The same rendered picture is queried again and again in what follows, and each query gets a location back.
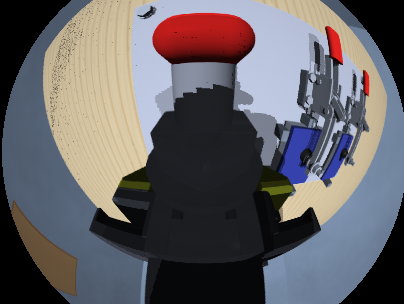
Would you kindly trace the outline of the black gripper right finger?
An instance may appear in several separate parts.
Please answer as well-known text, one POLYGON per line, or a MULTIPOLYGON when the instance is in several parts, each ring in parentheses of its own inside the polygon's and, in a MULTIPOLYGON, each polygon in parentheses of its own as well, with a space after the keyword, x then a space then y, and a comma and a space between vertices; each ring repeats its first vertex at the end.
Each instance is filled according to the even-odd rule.
POLYGON ((263 165, 263 173, 255 191, 269 192, 276 211, 279 211, 292 190, 288 177, 263 165))

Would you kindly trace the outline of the blue rectangular block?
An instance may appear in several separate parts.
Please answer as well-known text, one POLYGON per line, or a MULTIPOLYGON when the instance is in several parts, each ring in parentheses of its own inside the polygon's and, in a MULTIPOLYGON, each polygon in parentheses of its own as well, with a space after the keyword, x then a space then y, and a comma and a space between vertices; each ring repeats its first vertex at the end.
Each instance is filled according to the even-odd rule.
POLYGON ((323 127, 308 128, 303 123, 286 121, 289 131, 287 142, 281 142, 272 169, 289 178, 290 183, 305 183, 306 165, 300 159, 303 150, 314 152, 323 127))
POLYGON ((336 173, 338 172, 340 166, 342 165, 344 159, 340 155, 343 148, 349 150, 353 136, 351 134, 346 134, 343 131, 339 132, 340 140, 338 144, 335 144, 333 150, 324 166, 324 173, 320 180, 325 180, 329 178, 335 177, 336 173))

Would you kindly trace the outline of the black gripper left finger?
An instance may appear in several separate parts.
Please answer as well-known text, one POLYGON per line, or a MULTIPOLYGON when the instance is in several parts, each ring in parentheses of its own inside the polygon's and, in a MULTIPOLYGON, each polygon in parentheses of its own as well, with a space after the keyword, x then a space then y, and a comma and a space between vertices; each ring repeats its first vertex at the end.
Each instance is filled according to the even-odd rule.
POLYGON ((146 166, 122 177, 118 187, 142 189, 154 192, 146 175, 146 166))

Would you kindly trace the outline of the grey fixture plate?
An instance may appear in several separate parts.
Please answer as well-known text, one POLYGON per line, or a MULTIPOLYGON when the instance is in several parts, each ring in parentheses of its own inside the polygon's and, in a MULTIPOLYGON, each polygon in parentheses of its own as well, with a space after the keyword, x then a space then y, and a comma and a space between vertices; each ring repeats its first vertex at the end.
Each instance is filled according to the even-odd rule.
MULTIPOLYGON (((257 130, 255 148, 264 166, 274 164, 281 141, 274 134, 276 123, 298 122, 306 113, 324 125, 325 119, 297 103, 301 69, 325 74, 327 37, 303 20, 253 0, 158 0, 148 18, 134 10, 131 40, 132 74, 137 111, 148 155, 153 144, 150 132, 165 111, 174 110, 171 65, 153 47, 156 27, 180 14, 221 13, 244 19, 254 30, 255 46, 237 65, 233 109, 243 111, 257 130)), ((360 101, 362 73, 342 51, 339 64, 341 103, 347 96, 360 101)), ((363 75, 362 75, 363 76, 363 75)))

